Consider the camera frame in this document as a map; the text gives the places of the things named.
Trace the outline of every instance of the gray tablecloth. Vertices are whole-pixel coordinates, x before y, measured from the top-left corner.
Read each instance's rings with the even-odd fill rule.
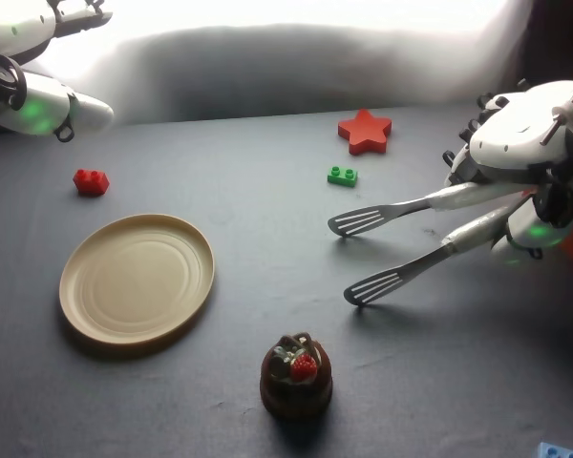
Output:
[[[62,145],[0,136],[0,457],[529,457],[573,448],[573,262],[494,265],[487,247],[447,260],[358,311],[343,289],[437,247],[493,203],[422,212],[359,239],[328,218],[420,197],[447,173],[473,106],[379,110],[385,156],[348,154],[352,113],[116,129]],[[330,166],[359,171],[354,189]],[[77,168],[104,170],[81,198]],[[180,340],[143,358],[72,339],[57,286],[77,245],[139,213],[186,219],[209,239],[217,278]],[[327,415],[290,425],[259,397],[259,367],[284,333],[331,357]]]

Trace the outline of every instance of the robotic hand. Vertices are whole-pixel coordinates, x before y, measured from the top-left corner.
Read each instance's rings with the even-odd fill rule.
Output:
[[[459,134],[465,145],[456,155],[443,154],[451,167],[446,188],[416,200],[347,212],[330,219],[329,228],[349,237],[428,208],[453,210],[519,193],[515,202],[459,227],[433,252],[352,285],[344,291],[347,301],[375,301],[437,263],[486,242],[491,242],[492,257],[508,264],[541,260],[544,249],[570,233],[573,81],[519,86],[526,90],[478,98],[482,112]]]
[[[104,0],[0,0],[0,126],[28,135],[101,130],[113,121],[105,103],[59,81],[24,71],[53,38],[106,24]]]

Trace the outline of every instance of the cake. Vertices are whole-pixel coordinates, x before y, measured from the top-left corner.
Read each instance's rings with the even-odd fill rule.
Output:
[[[331,362],[306,332],[283,336],[261,364],[261,399],[273,415],[303,419],[319,415],[331,399]]]

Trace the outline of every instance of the star-shaped block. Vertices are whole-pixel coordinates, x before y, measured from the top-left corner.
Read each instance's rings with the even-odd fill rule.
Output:
[[[354,119],[337,124],[337,134],[349,141],[349,152],[353,156],[367,151],[386,153],[392,126],[393,122],[387,117],[374,117],[368,110],[359,110]]]

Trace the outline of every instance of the strawberry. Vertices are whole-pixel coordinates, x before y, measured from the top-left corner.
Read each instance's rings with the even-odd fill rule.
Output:
[[[299,356],[290,365],[290,379],[297,383],[316,375],[316,362],[307,353]]]

